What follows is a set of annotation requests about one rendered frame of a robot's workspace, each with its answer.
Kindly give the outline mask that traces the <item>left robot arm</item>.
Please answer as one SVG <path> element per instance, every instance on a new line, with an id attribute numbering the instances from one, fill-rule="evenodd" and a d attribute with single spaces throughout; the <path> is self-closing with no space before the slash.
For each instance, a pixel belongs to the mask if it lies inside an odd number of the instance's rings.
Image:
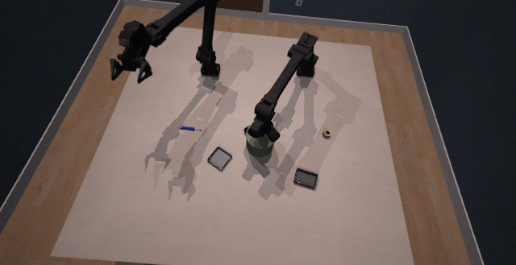
<path id="1" fill-rule="evenodd" d="M 293 44 L 289 49 L 287 56 L 292 57 L 292 59 L 289 60 L 289 63 L 285 66 L 273 87 L 261 98 L 260 102 L 257 103 L 255 107 L 254 114 L 256 114 L 256 116 L 254 123 L 250 126 L 251 128 L 248 129 L 248 134 L 253 138 L 258 139 L 260 134 L 264 132 L 266 132 L 271 142 L 275 142 L 280 138 L 280 134 L 273 127 L 273 122 L 271 121 L 273 119 L 272 117 L 275 115 L 274 109 L 280 95 L 296 70 L 298 70 L 298 74 L 314 75 L 314 66 L 318 60 L 318 56 L 314 54 L 314 48 L 312 49 L 312 46 L 315 45 L 317 39 L 318 37 L 304 31 L 297 44 Z"/>

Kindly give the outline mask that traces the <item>small brass hex nut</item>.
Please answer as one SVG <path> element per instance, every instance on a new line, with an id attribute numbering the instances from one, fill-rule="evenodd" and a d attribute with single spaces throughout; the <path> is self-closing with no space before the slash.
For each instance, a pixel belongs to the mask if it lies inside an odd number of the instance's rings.
<path id="1" fill-rule="evenodd" d="M 328 135 L 326 134 L 326 132 L 328 133 Z M 325 137 L 325 138 L 329 138 L 331 136 L 331 131 L 328 130 L 328 129 L 325 129 L 325 131 L 322 133 L 322 135 Z"/>

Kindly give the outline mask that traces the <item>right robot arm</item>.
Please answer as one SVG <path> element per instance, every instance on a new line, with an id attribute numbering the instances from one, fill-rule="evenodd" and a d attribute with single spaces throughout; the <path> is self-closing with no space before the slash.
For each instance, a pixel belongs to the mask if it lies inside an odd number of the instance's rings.
<path id="1" fill-rule="evenodd" d="M 205 7 L 202 45 L 198 47 L 196 60 L 200 64 L 202 63 L 201 73 L 218 75 L 220 64 L 215 63 L 216 55 L 212 47 L 215 11 L 218 1 L 220 0 L 185 0 L 164 17 L 149 23 L 147 26 L 135 20 L 126 23 L 123 26 L 124 31 L 119 34 L 119 45 L 125 47 L 123 55 L 145 57 L 150 45 L 157 48 L 166 40 L 166 37 L 174 28 L 196 10 Z"/>

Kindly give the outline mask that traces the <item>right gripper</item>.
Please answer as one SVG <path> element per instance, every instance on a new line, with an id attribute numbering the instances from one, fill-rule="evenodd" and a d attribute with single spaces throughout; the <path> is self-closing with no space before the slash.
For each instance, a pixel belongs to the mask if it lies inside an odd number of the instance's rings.
<path id="1" fill-rule="evenodd" d="M 130 56 L 130 55 L 118 54 L 117 58 L 122 61 L 122 66 L 118 61 L 116 61 L 116 59 L 110 58 L 112 81 L 114 81 L 121 74 L 121 72 L 123 70 L 135 72 L 136 69 L 139 68 L 139 75 L 138 75 L 138 80 L 137 80 L 138 84 L 152 75 L 152 69 L 151 69 L 149 63 L 146 61 L 145 57 L 143 57 L 143 56 Z M 140 64 L 140 65 L 138 65 L 138 64 Z M 116 70 L 115 74 L 114 74 L 114 70 Z M 145 75 L 142 77 L 142 74 L 144 72 L 145 72 Z"/>

